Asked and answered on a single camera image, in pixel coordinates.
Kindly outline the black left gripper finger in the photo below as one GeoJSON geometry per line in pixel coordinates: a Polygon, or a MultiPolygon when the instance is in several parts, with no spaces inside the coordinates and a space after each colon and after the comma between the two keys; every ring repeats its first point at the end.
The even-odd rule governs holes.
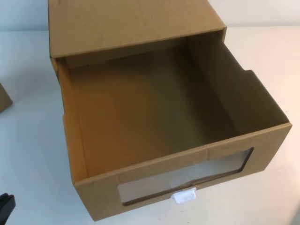
{"type": "Polygon", "coordinates": [[[15,208],[15,197],[4,193],[0,196],[0,225],[5,225],[15,208]]]}

